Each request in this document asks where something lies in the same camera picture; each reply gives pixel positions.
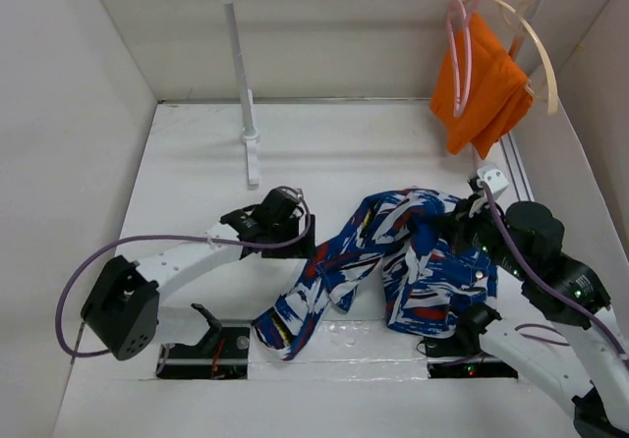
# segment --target cable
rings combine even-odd
[[[127,237],[125,239],[120,239],[111,244],[105,245],[103,248],[95,251],[92,255],[90,255],[81,265],[77,268],[77,270],[70,276],[70,279],[66,283],[66,286],[63,288],[61,292],[61,296],[59,297],[59,301],[57,302],[57,310],[55,312],[55,334],[57,335],[57,342],[59,342],[59,346],[61,349],[72,357],[96,357],[103,356],[109,353],[109,350],[100,350],[98,352],[78,352],[77,350],[73,350],[70,345],[66,342],[66,339],[63,336],[62,329],[62,317],[63,317],[63,309],[66,304],[66,300],[68,299],[68,294],[70,290],[75,285],[79,276],[83,274],[83,272],[92,264],[96,259],[100,256],[108,252],[110,249],[115,248],[116,246],[129,244],[131,242],[146,242],[153,240],[176,240],[180,242],[198,242],[202,244],[207,243],[207,239],[205,237],[189,237],[185,235],[137,235],[134,237]]]
[[[311,212],[310,208],[306,204],[304,200],[304,195],[301,191],[295,190],[288,186],[280,186],[279,189],[291,192],[296,198],[301,202],[304,206],[304,210],[306,212],[306,226],[304,227],[304,231],[288,242],[282,242],[280,244],[254,244],[250,242],[241,242],[239,240],[226,240],[226,239],[218,239],[218,238],[206,238],[206,237],[192,237],[188,235],[137,235],[133,237],[126,237],[124,239],[117,240],[106,246],[98,249],[93,254],[91,254],[81,265],[76,269],[76,271],[70,276],[66,286],[63,288],[61,292],[61,296],[59,296],[59,300],[57,302],[57,309],[55,311],[55,335],[57,337],[57,342],[61,349],[71,357],[97,357],[107,355],[109,350],[100,350],[97,352],[79,352],[66,342],[66,339],[63,336],[63,328],[62,328],[62,319],[63,319],[63,310],[66,304],[66,300],[68,299],[68,295],[70,294],[70,290],[76,284],[79,277],[83,274],[83,272],[89,268],[89,266],[94,263],[96,259],[98,259],[103,254],[107,253],[109,250],[115,248],[116,246],[129,244],[131,242],[148,242],[148,241],[156,241],[156,240],[173,240],[179,242],[194,242],[199,244],[207,244],[208,242],[220,244],[220,245],[229,245],[229,246],[244,246],[248,248],[256,248],[256,249],[276,249],[276,248],[284,248],[286,246],[290,246],[303,237],[305,237],[311,229]]]
[[[496,225],[498,231],[500,232],[500,235],[502,235],[502,239],[504,239],[504,242],[509,248],[509,251],[511,251],[511,254],[513,254],[516,261],[518,262],[518,264],[520,264],[522,269],[524,269],[529,278],[531,278],[531,280],[549,296],[552,296],[553,298],[557,299],[560,302],[563,302],[564,304],[568,305],[570,308],[573,308],[582,315],[585,315],[592,322],[592,324],[595,325],[599,329],[599,331],[607,338],[607,340],[611,343],[613,348],[620,356],[622,362],[627,368],[629,368],[629,358],[627,357],[625,349],[622,347],[615,335],[607,328],[607,326],[602,323],[599,318],[583,308],[581,305],[578,305],[576,302],[565,297],[564,295],[553,289],[551,286],[549,286],[542,278],[540,278],[540,276],[537,275],[537,273],[533,270],[529,263],[527,263],[526,259],[524,259],[524,256],[515,245],[515,242],[513,242],[511,235],[509,235],[509,231],[507,230],[506,226],[502,222],[502,219],[500,218],[495,199],[493,198],[493,194],[491,193],[488,184],[485,182],[481,182],[481,185],[485,189],[485,194],[487,197],[487,202],[489,203],[489,210],[491,212],[493,223]]]
[[[456,359],[454,361],[440,362],[439,366],[458,366],[459,364],[466,364],[470,361],[474,361],[475,359],[480,359],[481,357],[484,357],[484,356],[486,356],[486,353],[480,352],[480,353],[476,353],[473,356],[462,357],[461,359]]]
[[[554,329],[552,327],[548,327],[547,325],[542,325],[540,323],[523,323],[522,325],[518,325],[517,327],[515,327],[514,330],[516,332],[519,332],[520,330],[523,330],[525,328],[541,328],[541,329],[546,330],[548,332],[556,333],[557,335],[562,337],[561,333],[559,333],[558,330],[556,330],[556,329]],[[541,343],[547,343],[549,345],[556,345],[558,347],[569,347],[570,346],[570,344],[568,342],[558,342],[557,340],[551,340],[549,338],[538,337],[537,335],[530,335],[528,333],[521,333],[520,335],[522,335],[524,338],[528,338],[530,340],[536,340],[536,341],[541,342]]]
[[[161,362],[157,365],[157,368],[155,369],[155,375],[158,376],[161,371],[164,370],[164,367],[166,367],[166,361],[168,360],[168,356],[170,355],[170,350],[175,346],[174,343],[167,343],[165,345],[162,345],[162,347],[164,348],[164,358],[161,360]]]
[[[218,359],[220,358],[220,354],[223,351],[223,347],[225,346],[225,339],[223,338],[220,341],[220,344],[218,345],[218,351],[216,352],[216,355],[214,355],[214,358],[212,359],[212,368],[209,371],[209,378],[213,379],[214,378],[214,374],[216,373],[216,371],[218,370],[218,366],[216,365],[216,362],[218,361]]]

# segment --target metal rod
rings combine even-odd
[[[249,87],[247,85],[247,75],[245,74],[245,64],[243,63],[243,52],[240,48],[240,38],[238,37],[234,3],[223,4],[223,9],[225,10],[227,30],[229,31],[229,41],[232,48],[232,58],[234,59],[234,70],[236,71],[236,83],[238,84],[240,104],[243,108],[243,123],[245,126],[243,136],[254,137],[257,135],[257,130],[254,127],[254,116],[252,114],[251,102],[249,101]]]
[[[526,19],[529,22],[529,24],[533,22],[533,18],[535,17],[535,14],[537,13],[538,8],[540,7],[541,3],[542,3],[542,0],[535,0],[524,11],[524,14],[522,15],[522,17]],[[511,42],[511,47],[509,47],[509,55],[511,56],[512,59],[515,60],[518,54],[520,53],[520,49],[522,48],[522,44],[524,43],[524,40],[526,39],[526,37],[527,37],[526,30],[524,29],[524,26],[520,24],[518,26],[518,31],[515,34],[515,37],[513,37],[513,41]]]

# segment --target white wall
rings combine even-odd
[[[568,60],[559,84],[566,112],[629,253],[627,11],[629,0],[609,2]]]
[[[219,0],[102,1],[158,98],[237,96]],[[536,25],[557,68],[606,1],[546,1]],[[267,97],[429,96],[446,2],[237,0],[250,85]],[[511,37],[494,6],[484,14]],[[530,47],[522,60],[537,65]]]
[[[0,434],[44,437],[69,371],[56,301],[119,235],[155,99],[98,0],[0,0],[0,37]]]
[[[611,295],[620,329],[629,338],[629,262],[563,107],[547,116],[545,107],[536,104],[513,135],[535,201],[564,224],[563,250],[594,269]]]

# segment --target pink hanger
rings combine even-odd
[[[452,57],[452,70],[454,71],[454,117],[459,118],[465,110],[470,97],[470,81],[472,80],[472,37],[470,36],[470,19],[472,13],[479,7],[481,0],[474,0],[470,11],[466,11],[461,0],[450,0],[448,12],[445,19],[445,28],[450,42],[450,56]],[[465,42],[465,83],[463,85],[463,98],[461,98],[461,79],[459,77],[459,59],[456,53],[456,43],[454,41],[454,27],[452,26],[452,15],[458,13],[463,29],[463,39]]]

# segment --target hanger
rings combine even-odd
[[[472,13],[479,7],[481,0],[474,0],[469,11],[466,11],[465,4],[461,0],[450,0],[448,11],[445,15],[445,28],[448,34],[450,45],[450,57],[452,58],[452,70],[454,72],[454,117],[459,118],[465,110],[470,97],[470,82],[472,81],[472,37],[470,36],[470,19]],[[454,40],[454,27],[452,16],[458,13],[461,20],[465,44],[465,82],[463,84],[463,97],[461,97],[461,79],[459,76],[459,59],[456,52],[456,42]]]
[[[526,11],[527,8],[529,6],[531,6],[534,2],[536,2],[537,0],[526,0],[521,2],[520,4],[518,4],[515,7],[515,10],[518,12],[518,14],[520,16],[524,17],[523,11]],[[500,15],[502,16],[502,19],[506,22],[506,24],[511,28],[511,30],[513,30],[515,33],[520,34],[522,33],[522,31],[515,26],[513,23],[511,23],[511,21],[509,20],[508,16],[505,14],[506,9],[504,7],[502,7],[501,5],[497,5],[498,9],[500,10]],[[540,87],[543,87],[545,84],[547,83],[546,78],[544,78],[543,83],[541,84]],[[541,102],[548,102],[548,99],[546,97],[540,96],[538,92],[535,92],[531,89],[531,82],[529,82],[526,86],[525,89],[527,90],[527,92],[529,92],[529,94],[531,94],[535,99],[541,101]]]
[[[463,4],[469,3],[472,0],[463,0]],[[552,64],[550,63],[550,57],[548,56],[548,52],[544,48],[540,37],[533,30],[529,22],[522,17],[522,15],[516,11],[516,9],[508,3],[505,3],[502,0],[488,0],[496,3],[501,9],[504,9],[515,16],[515,18],[520,22],[520,24],[524,27],[527,35],[533,40],[538,52],[540,53],[540,58],[542,59],[543,69],[545,71],[546,84],[548,86],[548,98],[547,105],[548,110],[547,114],[553,115],[557,112],[559,108],[559,98],[557,95],[557,79],[554,74],[554,69],[552,68]],[[534,97],[537,95],[531,90],[530,85],[527,86],[527,91],[529,91]]]

